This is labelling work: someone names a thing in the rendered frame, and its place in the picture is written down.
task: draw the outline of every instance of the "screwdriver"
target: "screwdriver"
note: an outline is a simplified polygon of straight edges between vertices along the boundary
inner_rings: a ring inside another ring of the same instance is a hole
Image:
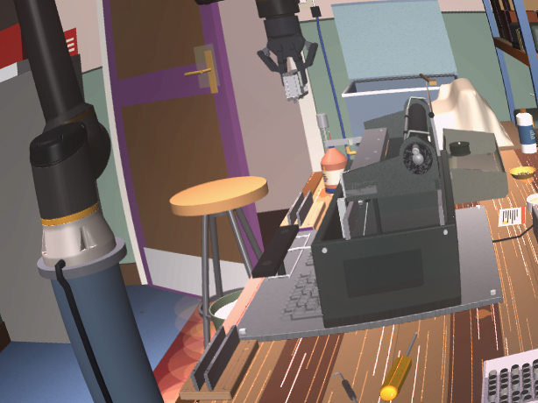
[[[335,375],[340,375],[340,378],[342,378],[343,389],[348,394],[350,400],[353,400],[354,403],[357,403],[357,395],[355,394],[355,392],[353,392],[353,388],[351,387],[350,382],[348,380],[345,380],[340,372],[335,372],[332,374],[333,377]]]
[[[398,396],[398,393],[400,393],[401,387],[406,381],[407,374],[411,369],[412,362],[411,358],[409,358],[409,353],[413,348],[413,343],[416,340],[417,336],[418,333],[415,333],[413,336],[413,340],[411,340],[411,344],[409,344],[409,348],[407,349],[406,355],[398,357],[394,360],[393,366],[391,367],[391,370],[386,374],[385,382],[383,382],[381,390],[379,391],[379,396],[381,397],[381,399],[386,401],[392,400],[396,396]]]

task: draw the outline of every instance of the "blue bottle label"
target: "blue bottle label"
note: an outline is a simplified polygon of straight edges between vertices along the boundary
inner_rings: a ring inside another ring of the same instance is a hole
[[[536,144],[533,126],[518,126],[518,132],[520,133],[521,144],[523,145]]]

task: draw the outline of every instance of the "purple door frame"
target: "purple door frame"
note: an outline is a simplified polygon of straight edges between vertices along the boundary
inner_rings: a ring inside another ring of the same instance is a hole
[[[215,51],[214,62],[216,64],[216,71],[218,72],[220,79],[218,93],[214,94],[214,97],[218,123],[223,140],[224,157],[226,159],[228,175],[230,177],[249,176],[249,169],[244,152],[243,136],[241,133],[241,126],[239,124],[239,115],[237,113],[237,105],[231,83],[230,65],[228,63],[228,54],[226,53],[226,45],[224,43],[223,25],[221,22],[218,3],[199,7],[200,15],[202,17],[205,43],[213,44]],[[209,88],[199,88],[198,80],[192,80],[184,77],[186,72],[195,71],[197,69],[196,65],[169,68],[167,70],[161,70],[118,80],[116,54],[112,35],[110,0],[103,0],[103,14],[107,55],[110,69],[110,86],[114,115],[116,116],[117,139],[125,178],[125,187],[127,190],[129,205],[131,206],[131,216],[138,241],[140,256],[142,258],[142,264],[144,266],[145,276],[147,277],[148,284],[150,286],[155,286],[152,283],[152,277],[149,272],[147,259],[145,258],[145,238],[132,182],[122,108],[140,103],[152,103],[182,98],[185,96],[205,95],[210,94],[211,92]],[[244,214],[251,225],[252,232],[254,233],[260,248],[263,250],[264,246],[261,239],[261,232],[259,230],[256,206],[251,204],[244,207]],[[246,239],[243,228],[241,228],[241,233],[243,235],[243,239]],[[256,259],[254,251],[252,250],[250,243],[245,242],[245,244],[247,245],[252,266],[255,266],[258,260]]]

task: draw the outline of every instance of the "metal stool leg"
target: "metal stool leg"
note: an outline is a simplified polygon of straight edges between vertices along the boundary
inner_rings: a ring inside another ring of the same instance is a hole
[[[209,216],[202,217],[202,304],[203,304],[203,347],[211,340],[209,322]]]
[[[228,218],[230,220],[234,236],[236,237],[237,246],[239,246],[239,251],[241,252],[241,258],[243,258],[246,275],[250,278],[252,276],[252,263],[246,251],[246,247],[244,246],[243,238],[241,237],[241,231],[239,230],[236,216],[234,215],[232,210],[228,210]]]
[[[223,297],[223,277],[221,275],[221,259],[218,254],[218,236],[216,233],[216,219],[214,215],[209,217],[209,233],[211,234],[211,253],[213,255],[213,272],[215,273],[216,297]]]
[[[246,234],[247,239],[251,243],[252,250],[254,251],[254,254],[256,255],[256,258],[261,258],[261,249],[258,245],[258,241],[256,240],[254,234],[252,233],[252,228],[247,221],[246,217],[244,216],[244,211],[242,208],[235,209],[234,210],[237,214],[237,217],[239,218],[239,222],[241,223],[241,226],[243,227],[244,233]]]

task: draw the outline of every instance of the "blue cable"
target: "blue cable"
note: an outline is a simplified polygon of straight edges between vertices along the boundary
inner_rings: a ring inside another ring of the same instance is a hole
[[[327,73],[329,73],[329,81],[330,81],[330,87],[332,88],[332,95],[335,98],[336,112],[338,112],[338,120],[340,121],[340,128],[342,129],[342,138],[346,138],[345,131],[343,130],[342,115],[340,114],[340,107],[338,106],[338,99],[336,98],[335,84],[332,81],[332,74],[330,73],[329,60],[327,59],[327,54],[325,53],[325,45],[323,44],[322,29],[320,28],[320,18],[316,17],[315,20],[317,21],[317,33],[320,36],[320,43],[322,44],[323,57],[325,58],[325,66],[327,66]]]

